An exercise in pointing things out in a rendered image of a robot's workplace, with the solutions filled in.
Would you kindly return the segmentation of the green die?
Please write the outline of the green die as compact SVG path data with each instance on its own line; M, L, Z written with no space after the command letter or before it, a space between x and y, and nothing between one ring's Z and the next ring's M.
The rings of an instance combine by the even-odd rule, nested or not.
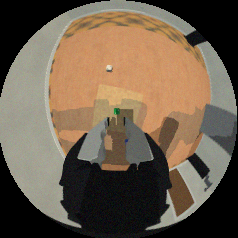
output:
M114 108L114 114L119 114L119 108Z

